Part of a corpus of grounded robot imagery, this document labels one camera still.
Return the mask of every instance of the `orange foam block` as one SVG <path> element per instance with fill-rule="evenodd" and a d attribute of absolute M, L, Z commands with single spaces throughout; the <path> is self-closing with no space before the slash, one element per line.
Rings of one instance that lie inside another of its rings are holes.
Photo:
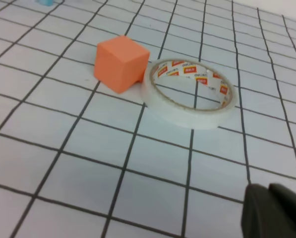
<path fill-rule="evenodd" d="M 142 82 L 150 52 L 127 36 L 97 45 L 94 75 L 107 87 L 122 93 L 135 82 Z"/>

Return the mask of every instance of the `double-sided tape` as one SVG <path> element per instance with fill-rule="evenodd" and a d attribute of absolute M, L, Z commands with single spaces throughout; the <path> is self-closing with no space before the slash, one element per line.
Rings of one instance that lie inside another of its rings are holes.
<path fill-rule="evenodd" d="M 207 86 L 219 98 L 220 106 L 214 109 L 197 109 L 169 98 L 156 84 L 162 77 L 174 75 Z M 218 127 L 228 119 L 237 102 L 235 88 L 225 76 L 189 59 L 160 59 L 149 64 L 144 73 L 141 94 L 145 104 L 155 114 L 172 124 L 191 129 Z"/>

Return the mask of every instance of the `blue object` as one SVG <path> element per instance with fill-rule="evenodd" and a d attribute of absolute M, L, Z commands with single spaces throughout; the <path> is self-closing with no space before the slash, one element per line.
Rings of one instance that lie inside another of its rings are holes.
<path fill-rule="evenodd" d="M 52 6 L 53 0 L 37 0 L 39 4 L 45 5 L 45 6 Z"/>

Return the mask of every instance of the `black object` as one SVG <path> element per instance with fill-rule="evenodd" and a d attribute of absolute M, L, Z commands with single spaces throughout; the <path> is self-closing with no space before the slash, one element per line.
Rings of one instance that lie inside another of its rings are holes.
<path fill-rule="evenodd" d="M 244 238 L 296 238 L 296 194 L 276 183 L 248 185 L 241 227 Z"/>

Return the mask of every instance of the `white grid surface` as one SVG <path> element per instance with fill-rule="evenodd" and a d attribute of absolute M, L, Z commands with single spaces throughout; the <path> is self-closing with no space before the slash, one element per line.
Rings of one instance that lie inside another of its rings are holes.
<path fill-rule="evenodd" d="M 179 128 L 140 85 L 112 92 L 93 63 L 117 35 L 221 71 L 233 117 Z M 271 182 L 296 192 L 296 21 L 228 0 L 0 0 L 0 238 L 240 238 L 245 187 Z"/>

